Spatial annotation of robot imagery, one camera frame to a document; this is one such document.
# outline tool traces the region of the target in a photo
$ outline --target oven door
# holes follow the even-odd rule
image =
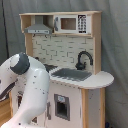
[[[47,128],[82,128],[81,92],[64,83],[50,82]]]
[[[55,33],[78,33],[78,15],[55,15]]]

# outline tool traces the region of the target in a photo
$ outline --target cabinet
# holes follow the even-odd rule
[[[51,82],[48,102],[51,115],[51,119],[47,121],[48,128],[82,128],[80,89],[67,84]]]
[[[69,27],[71,27],[70,29],[74,29],[74,25],[79,22],[79,17],[81,15],[86,16],[86,33],[78,33],[76,30],[71,30],[72,32],[70,30],[65,30],[65,28],[69,29]],[[43,63],[56,66],[60,64],[61,66],[74,68],[78,61],[78,54],[81,51],[86,50],[93,56],[94,63],[94,66],[91,67],[89,65],[89,59],[84,57],[83,61],[87,62],[87,70],[93,70],[94,74],[101,71],[100,11],[27,13],[20,14],[20,17],[21,30],[25,34],[26,53],[29,56],[39,57]],[[52,34],[41,33],[41,31],[38,32],[37,30],[35,30],[37,33],[33,33],[32,30],[26,32],[26,29],[29,29],[29,27],[35,25],[36,23],[39,23],[39,21],[41,21],[41,26],[44,24],[51,28]]]
[[[20,17],[23,33],[94,37],[100,32],[100,11],[26,13]]]

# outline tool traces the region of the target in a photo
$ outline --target microwave control panel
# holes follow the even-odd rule
[[[86,33],[86,15],[78,15],[78,31]]]

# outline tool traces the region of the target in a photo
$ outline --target backsplash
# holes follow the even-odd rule
[[[93,57],[92,38],[33,34],[32,42],[33,57],[46,64],[75,68],[81,51],[86,50]],[[88,56],[82,55],[81,62],[86,62],[86,70],[92,71]]]

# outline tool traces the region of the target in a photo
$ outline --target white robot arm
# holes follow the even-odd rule
[[[11,57],[0,67],[0,100],[14,87],[17,77],[27,80],[22,102],[13,118],[1,128],[42,128],[30,123],[46,109],[49,74],[41,62],[24,53]]]

